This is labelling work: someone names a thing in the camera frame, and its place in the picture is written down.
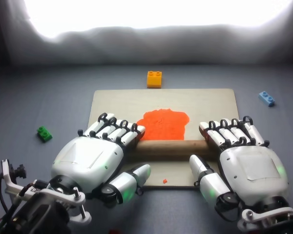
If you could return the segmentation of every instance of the yellow toy brick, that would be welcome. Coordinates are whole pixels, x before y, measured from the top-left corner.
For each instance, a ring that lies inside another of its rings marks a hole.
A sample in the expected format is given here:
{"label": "yellow toy brick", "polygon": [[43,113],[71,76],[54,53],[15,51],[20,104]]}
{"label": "yellow toy brick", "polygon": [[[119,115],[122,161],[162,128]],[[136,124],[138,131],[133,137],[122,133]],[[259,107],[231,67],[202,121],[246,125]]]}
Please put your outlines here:
{"label": "yellow toy brick", "polygon": [[161,88],[162,87],[162,72],[147,72],[147,81],[148,88]]}

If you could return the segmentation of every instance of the orange clay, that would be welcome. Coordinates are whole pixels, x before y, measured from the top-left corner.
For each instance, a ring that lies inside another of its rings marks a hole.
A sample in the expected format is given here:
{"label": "orange clay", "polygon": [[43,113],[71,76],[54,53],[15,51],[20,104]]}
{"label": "orange clay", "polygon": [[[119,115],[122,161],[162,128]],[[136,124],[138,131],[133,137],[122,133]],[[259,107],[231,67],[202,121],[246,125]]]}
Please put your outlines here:
{"label": "orange clay", "polygon": [[189,117],[184,112],[160,109],[146,112],[137,122],[146,128],[142,140],[183,140]]}

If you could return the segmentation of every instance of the toy brick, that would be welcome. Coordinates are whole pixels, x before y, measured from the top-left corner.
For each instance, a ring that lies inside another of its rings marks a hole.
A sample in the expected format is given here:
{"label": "toy brick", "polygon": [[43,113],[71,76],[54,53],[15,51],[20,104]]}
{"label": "toy brick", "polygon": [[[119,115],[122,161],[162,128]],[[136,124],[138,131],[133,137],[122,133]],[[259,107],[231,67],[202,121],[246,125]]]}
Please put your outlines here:
{"label": "toy brick", "polygon": [[162,72],[147,72],[147,81],[148,88],[161,88],[162,87]]}
{"label": "toy brick", "polygon": [[37,129],[37,135],[43,142],[47,142],[48,140],[52,139],[52,135],[43,126]]}
{"label": "toy brick", "polygon": [[267,105],[267,106],[273,106],[274,105],[274,99],[272,96],[270,96],[266,91],[261,92],[258,97]]}

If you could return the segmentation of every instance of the wooden rolling pin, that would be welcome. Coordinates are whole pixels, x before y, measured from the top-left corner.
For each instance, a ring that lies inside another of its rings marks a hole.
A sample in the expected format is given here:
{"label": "wooden rolling pin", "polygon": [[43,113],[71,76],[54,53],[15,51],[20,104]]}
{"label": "wooden rolling pin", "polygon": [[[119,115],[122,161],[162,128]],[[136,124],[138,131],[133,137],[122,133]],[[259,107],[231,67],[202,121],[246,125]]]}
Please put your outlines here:
{"label": "wooden rolling pin", "polygon": [[204,140],[141,140],[129,157],[130,161],[189,160],[193,154],[217,159],[217,152]]}

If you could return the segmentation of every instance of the gray table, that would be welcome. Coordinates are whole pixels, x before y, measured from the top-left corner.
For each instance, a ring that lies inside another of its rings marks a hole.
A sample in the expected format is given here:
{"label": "gray table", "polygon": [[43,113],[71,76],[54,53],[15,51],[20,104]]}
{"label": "gray table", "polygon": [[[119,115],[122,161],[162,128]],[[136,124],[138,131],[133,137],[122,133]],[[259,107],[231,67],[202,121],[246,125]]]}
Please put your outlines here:
{"label": "gray table", "polygon": [[[23,163],[27,179],[48,181],[60,149],[86,129],[93,93],[102,89],[145,89],[148,70],[163,71],[163,88],[232,88],[239,115],[250,115],[264,139],[271,142],[287,170],[293,205],[293,65],[291,66],[100,66],[14,68],[0,71],[0,160]],[[257,97],[267,91],[276,100],[268,108]],[[54,138],[36,136],[44,125]],[[8,207],[10,201],[4,196]],[[147,191],[112,210],[99,201],[85,206],[92,215],[87,227],[74,233],[123,234],[238,233],[209,209],[197,191]],[[0,204],[0,217],[4,211]]]}

